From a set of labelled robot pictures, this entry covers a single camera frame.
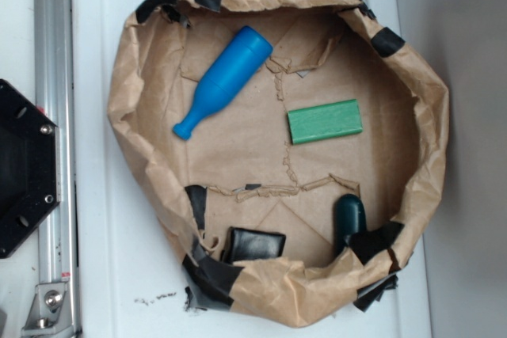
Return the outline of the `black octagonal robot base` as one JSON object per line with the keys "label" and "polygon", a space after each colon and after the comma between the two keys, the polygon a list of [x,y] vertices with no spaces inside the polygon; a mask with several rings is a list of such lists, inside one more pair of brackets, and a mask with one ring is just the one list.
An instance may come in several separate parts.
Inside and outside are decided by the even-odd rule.
{"label": "black octagonal robot base", "polygon": [[59,204],[58,127],[1,80],[1,258]]}

